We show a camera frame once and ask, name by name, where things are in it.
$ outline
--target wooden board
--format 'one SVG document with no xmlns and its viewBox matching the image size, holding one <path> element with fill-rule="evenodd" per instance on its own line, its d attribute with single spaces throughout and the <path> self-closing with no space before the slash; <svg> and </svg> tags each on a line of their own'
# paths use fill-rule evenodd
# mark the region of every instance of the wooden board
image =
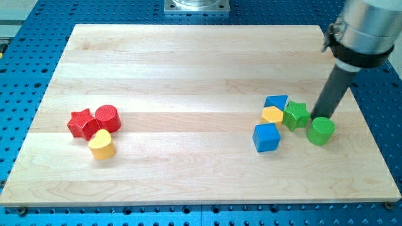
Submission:
<svg viewBox="0 0 402 226">
<path fill-rule="evenodd" d="M 252 134 L 267 95 L 311 110 L 334 64 L 318 26 L 77 25 L 0 196 L 4 206 L 396 201 L 348 90 L 324 147 Z M 66 124 L 115 105 L 117 154 L 96 161 Z"/>
</svg>

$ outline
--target yellow block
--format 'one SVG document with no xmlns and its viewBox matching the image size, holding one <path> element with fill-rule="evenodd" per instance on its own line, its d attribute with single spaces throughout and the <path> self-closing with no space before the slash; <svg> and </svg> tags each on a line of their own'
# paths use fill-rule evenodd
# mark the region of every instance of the yellow block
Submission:
<svg viewBox="0 0 402 226">
<path fill-rule="evenodd" d="M 261 124 L 275 123 L 276 128 L 279 129 L 282 125 L 283 111 L 281 109 L 271 106 L 263 109 L 261 116 Z"/>
<path fill-rule="evenodd" d="M 108 159 L 116 154 L 112 136 L 105 129 L 100 129 L 96 132 L 95 137 L 89 141 L 88 147 L 95 159 L 98 160 Z"/>
</svg>

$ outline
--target blue block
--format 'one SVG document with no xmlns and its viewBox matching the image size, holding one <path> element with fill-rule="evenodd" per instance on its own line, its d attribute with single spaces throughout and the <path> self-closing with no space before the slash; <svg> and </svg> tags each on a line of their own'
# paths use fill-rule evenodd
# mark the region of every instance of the blue block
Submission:
<svg viewBox="0 0 402 226">
<path fill-rule="evenodd" d="M 288 103 L 287 95 L 267 96 L 264 107 L 275 106 L 275 107 L 283 110 L 283 109 L 285 109 L 287 103 Z"/>
<path fill-rule="evenodd" d="M 257 125 L 254 129 L 253 141 L 257 152 L 276 150 L 280 139 L 281 136 L 274 123 Z"/>
</svg>

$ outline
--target red block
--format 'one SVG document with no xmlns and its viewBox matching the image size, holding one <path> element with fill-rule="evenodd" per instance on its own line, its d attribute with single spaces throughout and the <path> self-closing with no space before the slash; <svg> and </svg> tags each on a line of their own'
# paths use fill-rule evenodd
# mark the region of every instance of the red block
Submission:
<svg viewBox="0 0 402 226">
<path fill-rule="evenodd" d="M 95 111 L 95 118 L 101 129 L 116 132 L 121 127 L 121 121 L 117 109 L 111 105 L 103 105 Z"/>
<path fill-rule="evenodd" d="M 90 114 L 89 109 L 82 112 L 71 112 L 71 120 L 67 124 L 73 137 L 82 137 L 89 141 L 92 135 L 99 130 L 96 119 Z"/>
</svg>

